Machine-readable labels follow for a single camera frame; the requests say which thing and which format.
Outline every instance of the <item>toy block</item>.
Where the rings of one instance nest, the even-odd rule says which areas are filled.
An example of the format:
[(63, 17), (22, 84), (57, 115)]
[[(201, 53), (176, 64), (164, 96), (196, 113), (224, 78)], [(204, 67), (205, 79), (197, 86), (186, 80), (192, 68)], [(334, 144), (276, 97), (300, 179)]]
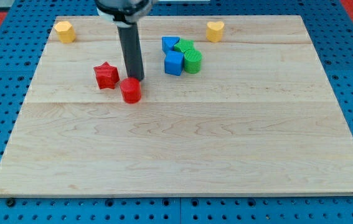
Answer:
[(187, 52), (188, 50), (194, 49), (193, 40), (185, 40), (180, 38), (179, 42), (174, 45), (174, 51), (176, 52)]
[(93, 68), (96, 74), (96, 81), (99, 89), (115, 89), (115, 84), (120, 80), (118, 69), (111, 66), (108, 62)]
[(177, 76), (181, 75), (183, 71), (183, 58), (183, 53), (170, 50), (166, 54), (164, 61), (165, 73)]
[(56, 30), (59, 40), (63, 44), (71, 43), (76, 38), (74, 28), (69, 21), (58, 22), (54, 26), (54, 29)]
[(207, 23), (207, 39), (211, 42), (219, 42), (224, 35), (225, 24), (222, 21)]
[(184, 54), (184, 70), (190, 74), (196, 74), (201, 70), (202, 54), (198, 50), (188, 50)]
[(141, 99), (140, 83), (135, 78), (125, 78), (121, 81), (122, 98), (126, 103), (137, 103)]
[(162, 51), (167, 54), (168, 51), (174, 50), (174, 45), (178, 43), (179, 37), (162, 37)]

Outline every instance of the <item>red star block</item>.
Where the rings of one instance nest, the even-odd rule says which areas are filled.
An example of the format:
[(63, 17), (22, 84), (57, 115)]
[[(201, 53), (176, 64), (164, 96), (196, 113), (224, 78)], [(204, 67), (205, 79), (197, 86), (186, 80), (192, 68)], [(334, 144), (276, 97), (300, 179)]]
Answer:
[(115, 84), (120, 80), (118, 69), (116, 67), (111, 66), (108, 62), (105, 62), (103, 65), (96, 66), (93, 69), (96, 74), (99, 89), (115, 89)]

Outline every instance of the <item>red cylinder block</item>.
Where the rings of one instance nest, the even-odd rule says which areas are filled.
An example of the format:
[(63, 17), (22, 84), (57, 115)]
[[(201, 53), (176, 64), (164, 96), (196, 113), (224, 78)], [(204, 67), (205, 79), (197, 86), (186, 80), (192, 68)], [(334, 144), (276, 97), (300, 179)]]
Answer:
[(121, 81), (122, 98), (127, 103), (137, 103), (141, 99), (140, 83), (135, 78), (125, 78)]

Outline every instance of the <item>blue triangular block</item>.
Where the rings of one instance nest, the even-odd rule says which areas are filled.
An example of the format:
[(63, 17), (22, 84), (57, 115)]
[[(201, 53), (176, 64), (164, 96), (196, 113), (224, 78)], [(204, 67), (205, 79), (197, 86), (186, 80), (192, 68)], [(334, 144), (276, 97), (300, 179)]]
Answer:
[(180, 40), (179, 37), (162, 37), (162, 51), (167, 54), (168, 51), (174, 50), (174, 45)]

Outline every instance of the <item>wooden board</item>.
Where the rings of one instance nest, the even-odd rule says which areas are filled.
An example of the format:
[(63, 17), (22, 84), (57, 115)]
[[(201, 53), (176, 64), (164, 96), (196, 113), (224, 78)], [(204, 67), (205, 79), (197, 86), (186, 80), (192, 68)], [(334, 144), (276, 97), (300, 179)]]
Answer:
[[(353, 195), (353, 139), (299, 16), (145, 17), (146, 78), (127, 105), (116, 27), (59, 17), (0, 163), (0, 197)], [(205, 40), (223, 20), (223, 42)], [(202, 71), (166, 75), (161, 36), (195, 40)]]

